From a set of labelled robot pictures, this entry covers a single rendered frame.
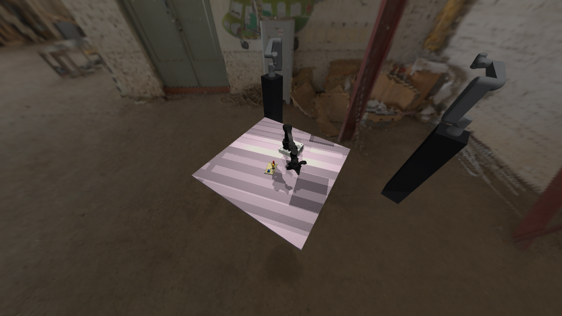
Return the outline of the beige circuit board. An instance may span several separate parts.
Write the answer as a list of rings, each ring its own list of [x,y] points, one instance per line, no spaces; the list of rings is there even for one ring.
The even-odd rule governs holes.
[[[277,167],[277,163],[274,163],[274,161],[273,161],[273,162],[269,162],[268,165],[267,165],[267,168],[266,168],[265,173],[273,174],[273,175],[274,175],[274,172],[275,172],[276,167]]]

